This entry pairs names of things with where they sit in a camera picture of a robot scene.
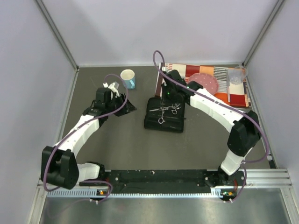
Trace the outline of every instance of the metal surface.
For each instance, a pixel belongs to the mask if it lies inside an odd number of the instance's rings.
[[[231,189],[231,186],[217,186],[217,189]],[[248,169],[245,188],[292,188],[286,169]]]
[[[257,47],[259,46],[261,40],[263,39],[265,33],[267,32],[268,28],[270,27],[270,25],[272,24],[272,22],[274,21],[274,19],[276,18],[278,12],[281,10],[283,3],[285,2],[285,0],[278,0],[275,7],[273,8],[269,18],[267,19],[265,25],[263,26],[261,32],[259,33],[259,35],[257,36],[255,42],[253,43],[248,55],[245,58],[244,61],[244,66],[247,66],[249,61],[251,60],[253,54],[255,53]]]
[[[75,188],[72,190],[58,189],[47,194],[51,198],[101,198],[105,196],[97,195],[97,189],[92,188]],[[211,189],[211,193],[197,194],[111,194],[109,198],[219,198],[221,195],[220,189]]]
[[[73,203],[74,198],[47,198],[51,215]],[[279,189],[245,189],[238,200],[218,198],[111,198],[95,205],[79,202],[55,219],[46,208],[40,224],[290,224]]]
[[[292,224],[299,224],[299,211],[294,189],[281,189],[287,212]]]
[[[56,40],[58,41],[59,45],[61,46],[63,52],[65,53],[66,57],[68,58],[68,60],[70,61],[70,63],[72,64],[73,68],[75,70],[78,69],[78,66],[73,58],[73,56],[71,55],[70,50],[68,49],[68,47],[66,46],[61,34],[59,33],[59,30],[57,29],[51,15],[49,14],[45,4],[43,3],[42,0],[34,0],[37,4],[37,6],[39,7],[39,9],[41,10],[44,18],[46,19],[50,29],[52,30],[54,36],[56,37]]]
[[[33,203],[29,213],[29,218],[26,222],[27,224],[39,223],[42,216],[42,211],[46,200],[46,196],[47,196],[47,192],[45,192],[43,189],[41,188],[36,189],[36,194],[34,195]]]
[[[105,75],[120,74],[127,68],[80,69],[64,135],[89,107]],[[77,162],[100,162],[106,169],[217,169],[228,151],[229,133],[225,128],[200,110],[186,106],[183,133],[144,129],[146,105],[155,94],[157,71],[153,66],[129,68],[135,72],[136,78],[136,88],[129,90],[129,100],[137,111],[109,117],[82,147]],[[259,141],[247,159],[258,159],[264,152]],[[269,168],[269,164],[264,161],[247,164],[246,168]]]

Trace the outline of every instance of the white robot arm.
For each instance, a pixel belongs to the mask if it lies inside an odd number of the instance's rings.
[[[244,161],[246,155],[251,151],[252,147],[261,139],[261,134],[257,128],[241,114],[220,106],[219,104],[226,105],[223,101],[211,95],[206,89],[196,82],[186,83],[180,76],[177,70],[164,72],[167,77],[185,85],[187,88],[193,89],[201,95],[194,94],[193,92],[182,88],[168,79],[165,80],[165,85],[162,86],[164,94],[163,98],[170,101],[187,103],[195,107],[210,117],[222,124],[225,129],[230,133],[228,138],[228,152],[218,168],[218,177],[222,183],[227,183],[233,180],[234,174],[240,168],[241,163]],[[249,111],[246,113],[256,123],[258,123],[258,116],[255,112]],[[219,183],[218,180],[206,182],[207,185],[213,187]]]
[[[108,119],[108,116],[100,119],[96,117],[115,111],[125,101],[125,94],[120,95],[117,91],[119,86],[117,82],[109,86],[107,83],[103,85],[104,88],[99,88],[96,91],[96,99],[92,102],[92,105],[83,112],[79,122],[69,132],[69,134],[74,133],[65,141],[58,142],[53,147],[47,146],[43,150],[42,179],[45,175],[46,164],[49,157],[54,148],[59,144],[58,150],[55,152],[47,172],[47,183],[66,189],[72,189],[78,182],[103,178],[101,175],[105,174],[105,168],[102,164],[94,162],[77,164],[76,162],[76,157],[82,146]],[[127,100],[126,105],[115,113],[115,115],[121,116],[134,110],[136,110],[136,108]]]

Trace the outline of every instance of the coffee mug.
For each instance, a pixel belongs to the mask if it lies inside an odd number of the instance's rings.
[[[135,73],[131,69],[126,69],[121,72],[121,78],[129,90],[135,88]]]

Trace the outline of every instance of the metal frame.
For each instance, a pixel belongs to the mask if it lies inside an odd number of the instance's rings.
[[[260,127],[261,127],[261,129],[263,130],[263,132],[265,133],[267,139],[269,140],[269,138],[268,138],[268,136],[267,136],[267,131],[266,131],[265,126],[264,126],[264,119],[263,119],[263,116],[262,116],[262,114],[259,112],[259,108],[258,108],[258,105],[257,105],[257,102],[256,102],[256,97],[255,97],[254,93],[252,92],[252,88],[251,88],[251,84],[250,84],[250,79],[249,79],[249,77],[246,77],[246,80],[247,80],[247,86],[248,86],[248,91],[249,91],[249,98],[250,98],[250,102],[251,102],[251,107],[252,107],[252,109],[254,110],[254,112],[257,113],[258,118],[259,118],[259,120],[260,120]],[[270,145],[270,152],[269,152],[269,155],[268,155],[267,159],[268,159],[269,161],[273,160],[274,163],[275,163],[275,154],[274,154],[274,153],[272,152],[272,150],[271,150],[271,143],[270,143],[270,141],[269,141],[269,145]]]
[[[62,120],[62,124],[60,127],[60,131],[58,134],[58,140],[62,138],[63,132],[64,132],[64,126],[67,118],[67,114],[70,108],[71,104],[71,98],[73,95],[73,91],[75,88],[76,80],[78,77],[78,71],[79,67],[76,64],[73,56],[71,55],[69,49],[67,48],[62,36],[60,35],[52,17],[50,16],[45,4],[42,0],[34,0],[36,4],[38,5],[39,9],[41,10],[44,18],[46,19],[49,27],[51,28],[54,36],[56,37],[59,45],[61,46],[63,52],[67,56],[68,60],[70,61],[71,65],[74,67],[76,74],[74,76],[74,80],[70,89],[69,98],[67,101],[66,109],[64,112],[64,117]],[[278,0],[275,7],[273,8],[269,18],[267,19],[265,25],[263,26],[260,34],[256,38],[253,46],[251,47],[245,61],[244,65],[246,66],[249,61],[251,60],[254,52],[256,51],[257,47],[261,43],[261,40],[263,39],[265,33],[267,32],[270,25],[273,23],[275,17],[277,16],[278,12],[283,6],[283,3],[285,0]],[[248,80],[248,90],[250,94],[251,104],[252,108],[256,111],[258,116],[261,120],[261,128],[265,131],[264,125],[263,125],[263,118],[261,114],[259,113],[258,106],[256,105],[255,96],[251,91],[250,81]],[[268,156],[268,159],[271,159],[274,157],[273,154]],[[94,188],[103,188],[103,187],[80,187],[76,186],[76,189],[94,189]],[[299,212],[298,212],[298,205],[297,205],[297,199],[294,193],[294,189],[292,187],[292,182],[290,180],[289,174],[287,172],[287,169],[249,169],[247,170],[247,185],[245,188],[279,188],[281,189],[282,197],[284,199],[286,209],[288,211],[290,220],[292,224],[298,224],[299,223]],[[31,207],[31,211],[29,214],[29,218],[27,223],[28,224],[35,224],[39,223],[42,210],[44,207],[45,199],[47,196],[47,192],[43,189],[43,183],[41,180],[39,181],[37,188],[36,188],[36,194],[33,200],[33,204]],[[125,195],[125,197],[143,197],[143,195]]]
[[[75,88],[76,85],[76,80],[77,80],[77,76],[78,76],[78,72],[76,72],[71,90],[70,90],[70,97],[67,103],[67,107],[65,110],[65,115],[64,115],[64,120],[66,120],[67,114],[68,114],[68,110],[71,104],[71,97],[73,95],[73,90]],[[249,92],[250,92],[250,96],[252,97],[252,93],[251,93],[251,88],[250,86],[248,86]],[[252,102],[252,106],[255,109],[256,112],[258,112],[258,107],[256,106],[254,100]],[[62,133],[63,133],[63,129],[64,129],[64,125],[65,122],[62,123],[61,125],[61,130],[60,130],[60,134],[59,136],[61,137]],[[103,187],[81,187],[79,185],[75,186],[75,189],[103,189]],[[221,186],[221,187],[217,187],[218,188],[222,188],[222,189],[228,189],[231,187],[225,187],[225,186]],[[296,202],[296,196],[293,192],[293,188],[292,188],[292,182],[290,180],[290,176],[288,174],[287,169],[248,169],[247,170],[247,185],[246,187],[247,189],[250,188],[278,188],[282,190],[282,196],[284,198],[284,202],[286,204],[290,219],[292,220],[292,224],[297,224],[297,216],[299,216],[299,212],[297,207],[295,207],[295,202]],[[30,223],[38,223],[40,218],[41,218],[41,213],[43,210],[43,206],[45,203],[45,196],[47,195],[47,192],[44,191],[43,189],[43,183],[41,180],[39,180],[38,185],[37,185],[37,189],[36,189],[36,196],[35,196],[35,200],[34,203],[32,204],[32,208],[31,208],[31,212],[30,212],[30,216],[29,216],[29,220],[28,220],[28,224]],[[200,197],[200,195],[190,195],[191,197]],[[132,197],[132,198],[139,198],[139,197],[156,197],[156,195],[115,195],[114,197]]]
[[[299,224],[298,203],[294,189],[281,189],[281,194],[285,202],[286,210],[292,224]]]
[[[255,53],[257,47],[260,45],[264,35],[266,34],[268,28],[270,25],[273,23],[274,19],[276,18],[278,12],[282,9],[282,6],[284,4],[285,0],[278,0],[276,2],[276,5],[274,6],[272,12],[270,13],[270,16],[268,17],[265,25],[263,26],[261,32],[257,36],[256,40],[254,41],[249,53],[247,54],[245,61],[244,61],[244,66],[247,66],[249,61],[251,60],[253,54]]]
[[[78,70],[78,65],[75,62],[75,59],[73,58],[73,56],[71,55],[70,50],[68,49],[68,47],[66,46],[66,43],[64,42],[61,34],[59,33],[59,30],[57,29],[52,17],[50,16],[45,4],[43,3],[42,0],[34,0],[37,4],[37,6],[39,7],[39,9],[41,10],[44,18],[47,21],[47,24],[49,25],[51,31],[53,32],[57,42],[59,43],[59,45],[62,48],[62,51],[65,53],[66,57],[68,58],[68,60],[70,61],[71,65],[73,66],[73,68],[75,70]]]

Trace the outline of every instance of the plastic cup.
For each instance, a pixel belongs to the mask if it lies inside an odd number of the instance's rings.
[[[247,69],[243,66],[237,66],[234,69],[228,69],[228,78],[232,84],[240,84],[243,82],[243,79],[247,76]]]

